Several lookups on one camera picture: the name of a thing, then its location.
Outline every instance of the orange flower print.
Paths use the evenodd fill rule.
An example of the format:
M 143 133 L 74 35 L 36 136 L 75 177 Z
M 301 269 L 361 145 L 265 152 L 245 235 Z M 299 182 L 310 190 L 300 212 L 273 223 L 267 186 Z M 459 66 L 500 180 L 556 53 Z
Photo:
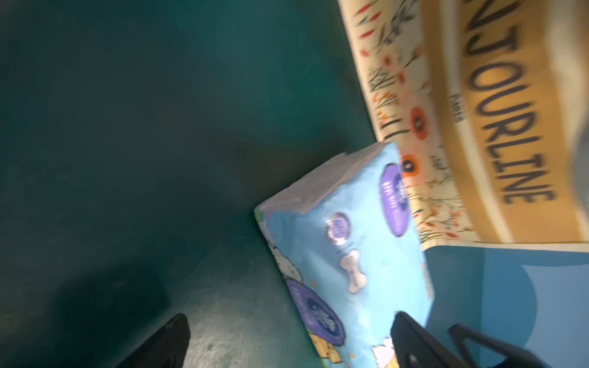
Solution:
M 385 68 L 389 68 L 392 64 L 393 64 L 393 59 L 391 59 L 391 56 L 389 54 L 386 54 L 382 58 L 382 65 L 384 65 Z
M 411 178 L 419 175 L 420 164 L 413 155 L 403 155 L 401 157 L 403 167 L 403 178 Z
M 411 109 L 411 129 L 420 140 L 428 137 L 428 119 L 423 110 L 419 107 Z
M 397 115 L 393 114 L 393 115 L 389 116 L 389 114 L 387 114 L 386 112 L 383 112 L 382 110 L 376 111 L 376 117 L 380 122 L 381 129 L 383 129 L 384 127 L 387 127 L 389 125 L 395 125 L 397 120 L 399 120 L 399 117 L 397 117 Z
M 376 105 L 375 108 L 377 109 L 384 106 L 396 105 L 397 95 L 390 92 L 385 92 L 385 94 L 383 94 L 381 97 L 379 92 L 377 92 L 372 98 L 372 103 Z
M 400 85 L 405 85 L 405 82 L 407 81 L 406 77 L 405 77 L 405 72 L 400 71 L 397 73 L 397 82 Z
M 378 2 L 378 0 L 372 0 L 370 1 L 368 4 L 364 5 L 363 7 L 360 8 L 360 10 L 358 10 L 354 16 L 360 15 L 364 12 L 366 12 L 372 5 L 376 4 Z
M 417 58 L 422 57 L 424 54 L 425 54 L 425 47 L 423 46 L 423 44 L 419 44 L 413 50 L 413 54 L 411 55 L 411 58 L 417 59 Z
M 393 51 L 393 54 L 390 54 L 390 53 L 385 54 L 382 57 L 382 59 L 380 59 L 380 61 L 382 63 L 382 67 L 384 69 L 388 70 L 389 73 L 391 73 L 391 75 L 395 75 L 399 71 L 401 71 L 401 66 L 397 62 L 397 59 L 395 58 L 394 51 Z
M 421 88 L 419 90 L 427 89 L 427 88 L 429 88 L 429 81 L 423 82 L 423 85 L 421 86 Z

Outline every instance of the blue diaper package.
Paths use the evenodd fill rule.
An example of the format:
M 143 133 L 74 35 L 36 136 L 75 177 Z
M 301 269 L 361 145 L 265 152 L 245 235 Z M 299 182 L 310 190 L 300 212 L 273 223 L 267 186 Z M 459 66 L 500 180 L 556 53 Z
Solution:
M 323 365 L 397 368 L 395 314 L 425 325 L 433 295 L 396 145 L 333 157 L 255 215 Z

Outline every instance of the purple logo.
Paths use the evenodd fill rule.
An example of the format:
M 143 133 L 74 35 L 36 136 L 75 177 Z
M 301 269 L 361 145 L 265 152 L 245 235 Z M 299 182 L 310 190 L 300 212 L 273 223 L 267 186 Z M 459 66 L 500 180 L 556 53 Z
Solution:
M 346 333 L 335 312 L 313 290 L 298 281 L 287 279 L 286 285 L 305 326 L 323 340 L 335 346 L 343 345 Z
M 409 199 L 399 167 L 389 164 L 380 179 L 380 200 L 391 233 L 402 236 L 409 225 Z
M 346 244 L 350 237 L 350 220 L 341 212 L 336 213 L 327 221 L 327 237 L 337 246 Z

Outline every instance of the floral print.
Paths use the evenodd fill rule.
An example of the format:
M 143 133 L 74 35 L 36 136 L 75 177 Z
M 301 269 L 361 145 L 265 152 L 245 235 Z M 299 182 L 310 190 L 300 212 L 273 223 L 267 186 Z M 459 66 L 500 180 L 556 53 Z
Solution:
M 379 141 L 396 142 L 423 248 L 479 241 L 446 160 L 431 98 L 421 0 L 340 0 Z

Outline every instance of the dark green wall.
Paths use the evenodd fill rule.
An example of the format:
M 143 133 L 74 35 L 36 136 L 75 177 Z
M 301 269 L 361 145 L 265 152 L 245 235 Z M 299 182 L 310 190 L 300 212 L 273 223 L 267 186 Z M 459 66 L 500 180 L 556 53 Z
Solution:
M 253 207 L 374 142 L 336 0 L 22 0 L 0 26 L 0 366 L 320 367 Z

